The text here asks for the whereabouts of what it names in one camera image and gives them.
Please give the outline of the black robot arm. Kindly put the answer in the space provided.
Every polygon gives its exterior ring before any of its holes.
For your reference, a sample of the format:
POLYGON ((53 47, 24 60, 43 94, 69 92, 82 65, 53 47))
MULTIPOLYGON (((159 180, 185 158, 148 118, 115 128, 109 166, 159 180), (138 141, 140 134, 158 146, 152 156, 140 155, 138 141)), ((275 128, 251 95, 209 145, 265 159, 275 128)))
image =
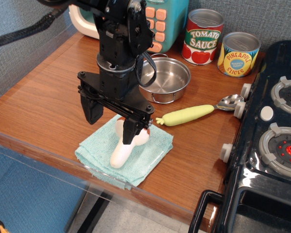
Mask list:
POLYGON ((157 77, 142 80, 143 63, 155 63, 147 53, 154 33, 146 19, 144 0, 45 0, 43 4, 64 9, 75 5, 94 15, 99 34, 98 73, 81 71, 79 94, 87 121, 96 123, 108 108, 124 118, 122 142, 128 145, 148 128, 154 107, 140 93, 157 77))

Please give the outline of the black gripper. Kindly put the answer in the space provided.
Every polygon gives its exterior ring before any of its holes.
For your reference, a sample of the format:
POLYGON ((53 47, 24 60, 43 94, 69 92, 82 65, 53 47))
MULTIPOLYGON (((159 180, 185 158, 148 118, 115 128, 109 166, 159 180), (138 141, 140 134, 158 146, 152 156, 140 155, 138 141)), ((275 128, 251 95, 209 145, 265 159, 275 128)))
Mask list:
POLYGON ((87 122, 95 124, 106 107, 126 118, 123 144, 130 145, 143 128, 152 123, 154 107, 141 94, 134 68, 126 70, 99 68, 99 73, 80 71, 78 87, 87 122))

